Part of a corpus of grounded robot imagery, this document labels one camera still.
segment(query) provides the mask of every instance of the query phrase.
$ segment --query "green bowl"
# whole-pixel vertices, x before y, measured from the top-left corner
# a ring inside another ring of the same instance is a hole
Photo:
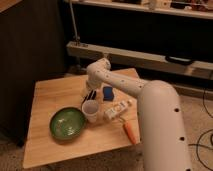
[[[83,130],[86,123],[84,114],[77,108],[59,110],[50,121],[50,132],[57,140],[70,140]]]

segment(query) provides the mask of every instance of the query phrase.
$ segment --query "cable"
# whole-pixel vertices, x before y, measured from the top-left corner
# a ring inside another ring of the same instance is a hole
[[[203,167],[205,167],[206,169],[210,170],[210,171],[213,171],[213,168],[210,168],[209,166],[207,166],[200,158],[200,155],[199,155],[199,147],[201,147],[201,144],[200,144],[200,141],[201,139],[203,138],[204,135],[208,134],[209,132],[213,132],[213,129],[210,129],[210,130],[207,130],[205,131],[204,133],[202,133],[200,135],[200,137],[198,138],[197,140],[197,143],[196,143],[196,155],[197,155],[197,158],[198,158],[198,161],[203,165]],[[213,133],[211,134],[210,136],[210,141],[212,141],[212,137],[213,137]]]
[[[209,80],[211,80],[212,75],[213,75],[213,71],[211,71],[211,73],[210,73],[210,75],[209,75]],[[207,106],[206,106],[206,103],[205,103],[206,91],[207,91],[207,89],[205,88],[204,91],[203,91],[203,107],[204,107],[206,113],[207,113],[211,118],[213,118],[213,114],[211,114],[211,113],[209,112],[209,110],[208,110],[208,108],[207,108]]]
[[[203,144],[189,144],[189,146],[198,146],[198,147],[203,147],[203,148],[206,148],[208,150],[212,150],[213,151],[213,148],[207,146],[207,145],[203,145]]]
[[[211,142],[211,145],[213,146],[213,134],[210,137],[210,142]]]

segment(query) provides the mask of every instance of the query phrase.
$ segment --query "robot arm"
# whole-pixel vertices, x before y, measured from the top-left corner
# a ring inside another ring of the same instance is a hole
[[[87,89],[105,82],[137,99],[145,171],[192,171],[179,96],[163,81],[145,81],[109,71],[103,58],[87,67]]]

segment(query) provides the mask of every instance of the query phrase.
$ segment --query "black dot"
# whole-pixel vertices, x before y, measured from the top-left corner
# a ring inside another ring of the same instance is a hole
[[[185,140],[185,138],[184,138],[184,137],[180,137],[180,140],[181,140],[181,141],[184,141],[184,140]]]
[[[175,112],[179,112],[179,111],[180,111],[180,109],[178,109],[178,108],[175,108],[175,109],[174,109],[174,111],[175,111]]]

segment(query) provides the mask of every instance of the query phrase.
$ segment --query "floor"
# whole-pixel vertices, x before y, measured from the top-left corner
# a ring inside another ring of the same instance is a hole
[[[213,114],[213,101],[205,100],[208,111]],[[204,106],[202,99],[181,95],[183,119],[185,123],[188,143],[195,144],[199,136],[213,129],[213,118],[211,118]],[[213,131],[204,135],[200,144],[213,148],[210,144],[210,135]],[[67,160],[56,164],[27,169],[26,171],[143,171],[143,154],[141,144],[117,149],[109,152]],[[196,146],[189,147],[194,171],[208,171],[200,164],[196,156]],[[213,169],[213,150],[199,147],[199,154],[204,164]],[[0,139],[0,170],[21,171],[24,147],[16,147],[7,140]]]

